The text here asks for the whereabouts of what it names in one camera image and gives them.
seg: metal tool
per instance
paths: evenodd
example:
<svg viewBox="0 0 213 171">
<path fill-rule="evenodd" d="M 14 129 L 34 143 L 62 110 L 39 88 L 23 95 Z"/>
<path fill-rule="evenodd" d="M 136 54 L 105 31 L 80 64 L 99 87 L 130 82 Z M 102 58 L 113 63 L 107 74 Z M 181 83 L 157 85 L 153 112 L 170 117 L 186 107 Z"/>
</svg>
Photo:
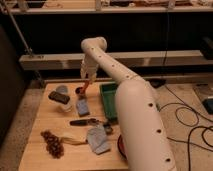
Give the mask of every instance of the metal tool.
<svg viewBox="0 0 213 171">
<path fill-rule="evenodd" d="M 100 121 L 95 118 L 70 121 L 70 125 L 72 125 L 72 126 L 86 126 L 86 125 L 96 126 L 99 123 L 100 123 Z"/>
<path fill-rule="evenodd" d="M 90 118 L 90 119 L 80 119 L 80 120 L 73 120 L 70 121 L 71 126 L 86 126 L 86 125 L 92 125 L 92 126 L 97 126 L 99 124 L 102 124 L 104 127 L 104 130 L 107 134 L 111 134 L 113 132 L 113 129 L 110 125 L 109 122 L 103 122 L 99 121 L 95 118 Z"/>
</svg>

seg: floor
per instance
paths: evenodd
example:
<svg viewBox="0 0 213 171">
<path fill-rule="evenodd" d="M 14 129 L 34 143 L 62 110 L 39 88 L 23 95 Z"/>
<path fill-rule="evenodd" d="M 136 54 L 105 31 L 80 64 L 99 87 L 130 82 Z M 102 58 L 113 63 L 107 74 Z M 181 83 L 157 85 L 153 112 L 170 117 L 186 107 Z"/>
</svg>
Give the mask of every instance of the floor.
<svg viewBox="0 0 213 171">
<path fill-rule="evenodd" d="M 40 104 L 43 89 L 27 89 L 0 149 L 0 171 L 17 171 Z"/>
</svg>

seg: red object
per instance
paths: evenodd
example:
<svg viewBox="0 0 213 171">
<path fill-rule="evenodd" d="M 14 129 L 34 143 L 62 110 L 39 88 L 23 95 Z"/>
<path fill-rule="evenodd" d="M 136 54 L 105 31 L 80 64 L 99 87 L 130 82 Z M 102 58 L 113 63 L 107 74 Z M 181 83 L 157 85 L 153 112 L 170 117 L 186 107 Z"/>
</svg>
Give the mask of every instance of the red object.
<svg viewBox="0 0 213 171">
<path fill-rule="evenodd" d="M 119 138 L 118 138 L 117 145 L 118 145 L 118 150 L 119 150 L 119 152 L 120 152 L 121 155 L 126 159 L 125 149 L 124 149 L 124 145 L 123 145 L 123 139 L 122 139 L 122 136 L 121 136 L 121 135 L 120 135 Z"/>
</svg>

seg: black object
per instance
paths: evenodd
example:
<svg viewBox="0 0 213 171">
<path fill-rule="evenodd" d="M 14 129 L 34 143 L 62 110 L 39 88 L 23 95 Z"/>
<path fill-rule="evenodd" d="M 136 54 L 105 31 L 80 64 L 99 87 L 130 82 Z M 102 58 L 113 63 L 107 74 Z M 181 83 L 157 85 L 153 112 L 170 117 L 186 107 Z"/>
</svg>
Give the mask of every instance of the black object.
<svg viewBox="0 0 213 171">
<path fill-rule="evenodd" d="M 99 121 L 95 118 L 70 121 L 70 125 L 72 125 L 72 126 L 97 125 L 98 123 L 99 123 Z"/>
<path fill-rule="evenodd" d="M 114 1 L 110 0 L 110 6 L 128 7 L 133 1 Z"/>
<path fill-rule="evenodd" d="M 156 79 L 150 79 L 149 82 L 154 88 L 159 88 L 159 87 L 166 84 L 165 79 L 157 79 L 157 78 Z"/>
<path fill-rule="evenodd" d="M 75 89 L 75 93 L 76 93 L 76 94 L 80 94 L 82 88 L 83 88 L 83 87 L 77 87 L 77 88 Z"/>
<path fill-rule="evenodd" d="M 42 8 L 46 0 L 42 2 L 38 2 L 37 0 L 29 0 L 26 1 L 29 8 Z"/>
<path fill-rule="evenodd" d="M 17 55 L 1 22 L 0 17 L 0 57 L 2 60 L 2 62 L 0 62 L 0 145 L 7 134 L 13 116 L 16 113 L 16 109 L 19 106 L 28 84 L 26 74 L 22 72 L 19 66 L 18 61 L 20 56 Z"/>
<path fill-rule="evenodd" d="M 213 59 L 213 41 L 209 37 L 204 37 L 201 50 L 206 59 Z"/>
<path fill-rule="evenodd" d="M 205 99 L 202 103 L 207 112 L 213 115 L 213 99 Z"/>
<path fill-rule="evenodd" d="M 64 95 L 64 94 L 61 94 L 59 92 L 56 92 L 56 91 L 52 91 L 50 94 L 49 94 L 49 99 L 51 100 L 54 100 L 56 102 L 60 102 L 60 103 L 63 103 L 63 104 L 67 104 L 70 100 L 70 97 L 67 96 L 67 95 Z"/>
</svg>

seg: gray rag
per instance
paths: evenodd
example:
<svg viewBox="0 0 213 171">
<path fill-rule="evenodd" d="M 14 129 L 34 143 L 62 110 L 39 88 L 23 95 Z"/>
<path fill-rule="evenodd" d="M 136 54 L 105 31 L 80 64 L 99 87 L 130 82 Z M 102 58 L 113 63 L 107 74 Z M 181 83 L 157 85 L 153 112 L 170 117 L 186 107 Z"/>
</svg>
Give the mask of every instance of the gray rag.
<svg viewBox="0 0 213 171">
<path fill-rule="evenodd" d="M 102 125 L 97 125 L 87 132 L 87 141 L 92 151 L 96 154 L 101 154 L 110 150 L 107 135 Z"/>
<path fill-rule="evenodd" d="M 60 85 L 60 86 L 58 86 L 58 87 L 56 88 L 56 91 L 57 91 L 58 93 L 61 93 L 61 94 L 67 94 L 67 93 L 68 93 L 68 88 L 67 88 L 67 86 L 65 86 L 65 85 Z"/>
</svg>

